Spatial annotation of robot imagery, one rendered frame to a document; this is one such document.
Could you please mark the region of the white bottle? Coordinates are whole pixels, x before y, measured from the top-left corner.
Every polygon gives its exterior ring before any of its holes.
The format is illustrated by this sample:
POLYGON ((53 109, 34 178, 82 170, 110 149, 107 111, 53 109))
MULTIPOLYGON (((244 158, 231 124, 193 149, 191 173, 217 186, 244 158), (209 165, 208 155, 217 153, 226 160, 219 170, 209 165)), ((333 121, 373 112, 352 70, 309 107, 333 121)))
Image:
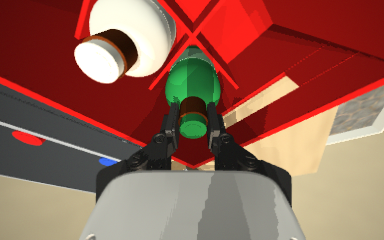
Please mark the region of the white bottle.
POLYGON ((91 36, 76 47, 75 59, 101 83, 155 73, 176 38, 176 22, 157 0, 97 0, 89 30, 91 36))

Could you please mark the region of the blue bottle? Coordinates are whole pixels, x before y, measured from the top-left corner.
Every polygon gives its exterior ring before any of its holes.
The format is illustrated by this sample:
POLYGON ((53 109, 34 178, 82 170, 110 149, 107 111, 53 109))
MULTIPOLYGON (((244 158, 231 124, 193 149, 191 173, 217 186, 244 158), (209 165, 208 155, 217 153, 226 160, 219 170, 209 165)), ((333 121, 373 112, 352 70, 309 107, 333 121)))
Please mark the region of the blue bottle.
POLYGON ((117 161, 110 160, 110 159, 107 159, 107 158, 104 158, 104 157, 101 157, 99 162, 102 163, 103 165, 106 165, 106 166, 110 166, 112 164, 117 163, 117 161))

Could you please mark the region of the green bottle with dark red label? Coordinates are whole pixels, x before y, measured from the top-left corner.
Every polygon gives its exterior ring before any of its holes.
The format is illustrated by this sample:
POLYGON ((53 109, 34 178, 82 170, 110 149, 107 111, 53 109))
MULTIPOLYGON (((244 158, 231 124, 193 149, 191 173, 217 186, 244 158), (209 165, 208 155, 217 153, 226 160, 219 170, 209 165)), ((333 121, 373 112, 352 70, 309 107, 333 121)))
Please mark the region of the green bottle with dark red label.
POLYGON ((213 62, 195 45, 187 46, 172 64, 165 85, 166 100, 179 104, 181 135, 196 139, 207 132, 207 104, 217 106, 221 86, 213 62))

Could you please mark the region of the grey divided crate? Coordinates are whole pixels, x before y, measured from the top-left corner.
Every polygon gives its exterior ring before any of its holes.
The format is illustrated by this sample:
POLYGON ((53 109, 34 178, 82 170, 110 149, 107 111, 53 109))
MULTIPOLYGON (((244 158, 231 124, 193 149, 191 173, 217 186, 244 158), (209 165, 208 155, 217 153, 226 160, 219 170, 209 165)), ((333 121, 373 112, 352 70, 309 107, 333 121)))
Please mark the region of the grey divided crate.
POLYGON ((101 156, 120 162, 142 148, 0 84, 0 176, 96 194, 101 156), (47 140, 27 144, 14 129, 47 140))

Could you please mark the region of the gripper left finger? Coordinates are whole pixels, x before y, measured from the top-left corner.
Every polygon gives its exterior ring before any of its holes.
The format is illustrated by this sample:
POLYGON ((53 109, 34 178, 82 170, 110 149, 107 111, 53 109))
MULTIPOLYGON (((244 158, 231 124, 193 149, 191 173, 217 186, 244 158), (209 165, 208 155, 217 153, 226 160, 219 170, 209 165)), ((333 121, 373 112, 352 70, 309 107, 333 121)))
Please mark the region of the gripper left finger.
POLYGON ((142 170, 171 170, 172 154, 179 144, 179 104, 171 103, 169 114, 163 117, 160 133, 151 143, 134 153, 129 159, 101 169, 96 176, 96 203, 111 180, 122 174, 142 170))

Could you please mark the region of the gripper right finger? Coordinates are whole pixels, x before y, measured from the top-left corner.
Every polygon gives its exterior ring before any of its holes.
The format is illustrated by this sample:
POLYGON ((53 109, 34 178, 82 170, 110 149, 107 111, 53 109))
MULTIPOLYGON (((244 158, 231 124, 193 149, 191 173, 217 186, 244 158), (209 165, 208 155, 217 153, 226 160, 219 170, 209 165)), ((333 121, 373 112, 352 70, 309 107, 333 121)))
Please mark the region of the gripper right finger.
POLYGON ((290 173, 264 160, 234 142, 226 133, 222 114, 217 114, 215 102, 207 104, 208 149, 214 154, 215 170, 249 171, 269 177, 277 183, 292 208, 292 178, 290 173), (238 169, 239 168, 239 169, 238 169))

